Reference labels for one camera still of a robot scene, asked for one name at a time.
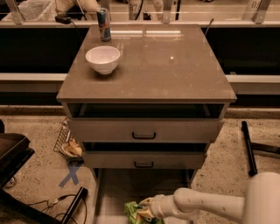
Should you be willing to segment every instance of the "drawer handle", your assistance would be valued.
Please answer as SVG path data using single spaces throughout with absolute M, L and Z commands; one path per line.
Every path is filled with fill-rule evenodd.
M 137 134 L 135 134 L 134 132 L 132 132 L 132 137 L 134 139 L 140 139 L 140 140 L 152 140 L 156 138 L 156 132 L 154 132 L 154 134 L 152 136 L 139 136 Z
M 134 166 L 136 168 L 152 168 L 154 166 L 154 162 L 145 162 L 145 163 L 134 162 Z

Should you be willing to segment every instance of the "can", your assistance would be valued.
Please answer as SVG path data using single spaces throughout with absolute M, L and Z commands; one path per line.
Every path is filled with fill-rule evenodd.
M 97 19 L 99 25 L 99 31 L 101 35 L 101 41 L 111 40 L 110 31 L 110 12 L 106 8 L 100 8 L 97 12 Z

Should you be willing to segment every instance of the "wire basket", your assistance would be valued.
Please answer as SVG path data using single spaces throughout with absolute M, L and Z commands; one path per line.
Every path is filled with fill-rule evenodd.
M 68 163 L 83 161 L 82 157 L 70 157 L 62 150 L 62 145 L 68 143 L 70 137 L 71 130 L 68 128 L 67 122 L 64 121 L 61 125 L 59 136 L 56 140 L 53 151 L 58 152 L 60 155 L 62 155 Z

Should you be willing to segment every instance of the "drawer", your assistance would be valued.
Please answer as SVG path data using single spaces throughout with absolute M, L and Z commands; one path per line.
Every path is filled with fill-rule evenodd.
M 96 143 L 82 157 L 89 168 L 199 169 L 206 147 L 203 143 Z
M 69 120 L 79 142 L 210 143 L 220 133 L 222 121 L 199 120 Z
M 181 170 L 122 170 L 102 169 L 95 197 L 95 224 L 127 224 L 124 204 L 140 201 L 157 194 L 173 194 L 186 187 Z M 164 219 L 165 224 L 189 224 L 187 220 Z

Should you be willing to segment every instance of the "white robotic arm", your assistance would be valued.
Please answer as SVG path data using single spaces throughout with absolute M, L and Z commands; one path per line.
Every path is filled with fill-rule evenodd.
M 199 210 L 205 210 L 242 224 L 279 224 L 279 186 L 279 174 L 264 172 L 249 181 L 245 198 L 179 188 L 173 195 L 145 199 L 138 213 L 146 218 L 171 216 L 193 221 Z

